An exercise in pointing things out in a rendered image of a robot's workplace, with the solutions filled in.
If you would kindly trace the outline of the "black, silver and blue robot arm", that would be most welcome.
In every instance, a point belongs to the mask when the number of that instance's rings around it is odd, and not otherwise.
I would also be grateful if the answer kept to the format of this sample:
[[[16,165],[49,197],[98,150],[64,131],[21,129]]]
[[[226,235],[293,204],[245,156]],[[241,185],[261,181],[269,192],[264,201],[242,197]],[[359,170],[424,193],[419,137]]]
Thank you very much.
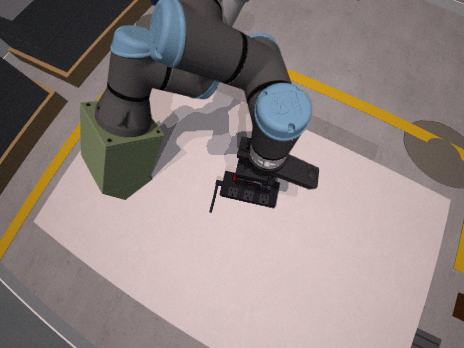
[[[253,162],[274,169],[289,155],[281,170],[267,174],[316,189],[319,168],[289,154],[309,124],[311,101],[291,83],[272,36],[232,27],[248,1],[159,0],[149,30],[117,28],[96,122],[113,135],[138,137],[151,125],[152,88],[208,99],[221,82],[245,92]]]

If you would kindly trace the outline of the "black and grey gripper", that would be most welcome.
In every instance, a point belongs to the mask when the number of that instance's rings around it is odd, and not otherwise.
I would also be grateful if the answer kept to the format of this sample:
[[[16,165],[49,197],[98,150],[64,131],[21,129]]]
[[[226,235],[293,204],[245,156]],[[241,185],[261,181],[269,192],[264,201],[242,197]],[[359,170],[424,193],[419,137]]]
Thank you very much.
[[[256,165],[250,156],[251,138],[241,136],[239,149],[237,152],[238,164],[235,172],[235,178],[238,181],[260,184],[262,192],[269,193],[273,187],[276,177],[267,173],[279,171],[288,161],[286,160],[277,168],[265,169]],[[246,149],[246,150],[245,150]],[[260,182],[261,181],[261,182]]]

